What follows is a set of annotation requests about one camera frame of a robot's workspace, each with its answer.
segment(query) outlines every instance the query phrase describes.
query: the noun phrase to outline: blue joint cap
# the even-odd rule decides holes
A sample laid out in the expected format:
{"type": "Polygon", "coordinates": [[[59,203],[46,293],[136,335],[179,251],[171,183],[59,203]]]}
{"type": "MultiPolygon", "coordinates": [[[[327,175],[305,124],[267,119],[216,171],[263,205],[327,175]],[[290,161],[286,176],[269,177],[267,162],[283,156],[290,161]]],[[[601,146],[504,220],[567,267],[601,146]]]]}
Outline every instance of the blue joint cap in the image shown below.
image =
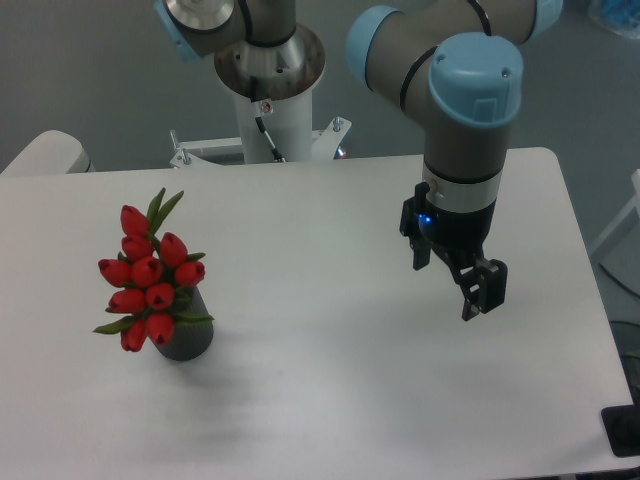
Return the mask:
{"type": "Polygon", "coordinates": [[[367,55],[369,54],[369,47],[382,22],[384,22],[389,15],[397,11],[397,8],[387,7],[385,5],[371,7],[353,22],[347,35],[345,48],[347,65],[351,73],[367,87],[369,87],[369,83],[367,82],[367,55]]]}
{"type": "Polygon", "coordinates": [[[158,17],[160,17],[160,21],[162,22],[164,29],[169,34],[169,37],[171,37],[173,45],[176,47],[176,50],[180,54],[180,58],[182,58],[182,61],[185,63],[191,63],[197,60],[201,60],[202,58],[200,57],[200,55],[198,55],[193,50],[193,48],[191,48],[191,45],[187,43],[187,41],[180,33],[180,30],[178,30],[178,27],[176,27],[173,23],[173,20],[171,20],[169,12],[167,12],[167,10],[164,8],[164,3],[162,2],[162,0],[156,0],[154,8],[156,10],[156,13],[158,14],[158,17]]]}
{"type": "Polygon", "coordinates": [[[562,0],[537,0],[536,23],[529,35],[529,40],[537,37],[558,21],[562,12],[562,0]]]}
{"type": "Polygon", "coordinates": [[[454,120],[475,128],[497,128],[518,113],[522,56],[502,37],[462,33],[433,54],[429,89],[436,104],[454,120]]]}

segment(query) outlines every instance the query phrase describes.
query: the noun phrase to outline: black vase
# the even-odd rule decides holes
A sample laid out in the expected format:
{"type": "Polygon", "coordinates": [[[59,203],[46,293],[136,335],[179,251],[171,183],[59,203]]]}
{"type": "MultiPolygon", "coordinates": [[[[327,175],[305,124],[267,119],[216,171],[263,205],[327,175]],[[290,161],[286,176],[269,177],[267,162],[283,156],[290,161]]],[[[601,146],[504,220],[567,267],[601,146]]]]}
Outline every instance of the black vase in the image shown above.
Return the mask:
{"type": "MultiPolygon", "coordinates": [[[[189,292],[191,302],[184,308],[186,313],[208,315],[207,307],[197,288],[189,292]]],[[[176,325],[171,341],[166,345],[153,343],[158,351],[171,360],[184,362],[202,355],[213,340],[213,322],[176,325]]]]}

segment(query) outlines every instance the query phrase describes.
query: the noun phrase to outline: white table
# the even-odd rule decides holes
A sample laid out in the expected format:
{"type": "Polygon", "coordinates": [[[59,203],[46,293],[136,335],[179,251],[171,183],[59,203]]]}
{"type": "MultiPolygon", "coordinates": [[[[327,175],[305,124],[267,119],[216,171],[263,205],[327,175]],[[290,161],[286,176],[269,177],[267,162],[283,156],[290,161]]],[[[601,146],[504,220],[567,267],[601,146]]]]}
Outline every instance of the white table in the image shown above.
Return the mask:
{"type": "Polygon", "coordinates": [[[11,479],[498,479],[637,466],[631,399],[555,156],[509,153],[489,258],[507,300],[460,319],[398,233],[419,157],[0,180],[0,471],[11,479]],[[91,333],[123,203],[186,195],[212,347],[177,364],[91,333]]]}

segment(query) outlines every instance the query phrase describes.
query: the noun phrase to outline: red tulip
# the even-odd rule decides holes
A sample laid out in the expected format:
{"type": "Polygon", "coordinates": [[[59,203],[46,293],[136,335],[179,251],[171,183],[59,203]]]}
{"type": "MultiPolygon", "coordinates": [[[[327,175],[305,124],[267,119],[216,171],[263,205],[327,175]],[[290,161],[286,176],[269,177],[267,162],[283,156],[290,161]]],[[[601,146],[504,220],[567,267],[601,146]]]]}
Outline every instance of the red tulip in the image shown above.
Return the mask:
{"type": "Polygon", "coordinates": [[[145,217],[137,208],[129,205],[122,207],[120,213],[120,223],[122,224],[122,230],[127,235],[140,235],[144,237],[149,233],[149,219],[145,217]]]}
{"type": "Polygon", "coordinates": [[[147,318],[147,333],[149,338],[158,345],[166,345],[173,338],[175,325],[168,313],[152,313],[147,318]]]}
{"type": "Polygon", "coordinates": [[[131,279],[140,288],[147,288],[162,276],[162,265],[157,258],[144,257],[131,267],[131,279]]]}
{"type": "Polygon", "coordinates": [[[131,281],[131,265],[121,260],[100,260],[98,268],[104,279],[114,287],[122,287],[131,281]]]}
{"type": "Polygon", "coordinates": [[[160,260],[169,268],[176,268],[187,261],[187,247],[173,233],[165,233],[160,242],[160,260]]]}
{"type": "Polygon", "coordinates": [[[120,290],[109,300],[109,308],[114,313],[140,313],[147,306],[144,299],[144,292],[134,288],[120,290]]]}
{"type": "Polygon", "coordinates": [[[139,352],[147,338],[144,320],[138,320],[131,327],[120,332],[120,344],[127,352],[139,352]]]}
{"type": "Polygon", "coordinates": [[[122,239],[122,251],[134,262],[153,253],[153,245],[139,235],[127,235],[122,239]]]}
{"type": "Polygon", "coordinates": [[[170,283],[158,283],[147,288],[147,305],[154,310],[166,310],[173,303],[175,290],[170,283]]]}
{"type": "Polygon", "coordinates": [[[186,262],[176,270],[176,282],[185,287],[195,287],[204,278],[204,265],[201,262],[186,262]]]}

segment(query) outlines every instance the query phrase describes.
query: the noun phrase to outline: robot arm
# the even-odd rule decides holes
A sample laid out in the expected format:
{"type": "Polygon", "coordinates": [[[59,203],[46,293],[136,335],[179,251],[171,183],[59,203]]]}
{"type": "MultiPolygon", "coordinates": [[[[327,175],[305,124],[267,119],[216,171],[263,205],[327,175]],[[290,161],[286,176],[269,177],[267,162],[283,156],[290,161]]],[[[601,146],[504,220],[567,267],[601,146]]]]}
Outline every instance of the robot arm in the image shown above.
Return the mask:
{"type": "Polygon", "coordinates": [[[186,61],[241,40],[275,47],[296,30],[295,0],[157,0],[155,8],[186,61]]]}
{"type": "Polygon", "coordinates": [[[310,94],[324,71],[324,48],[296,23],[295,6],[295,0],[156,1],[183,60],[215,54],[236,106],[245,163],[312,157],[310,94]]]}
{"type": "Polygon", "coordinates": [[[481,3],[440,0],[413,16],[373,7],[347,39],[354,74],[425,131],[422,182],[403,205],[400,231],[414,269],[432,250],[447,264],[464,320],[505,298],[507,267],[484,257],[483,242],[520,107],[523,62],[511,42],[538,35],[562,8],[562,0],[481,3]]]}

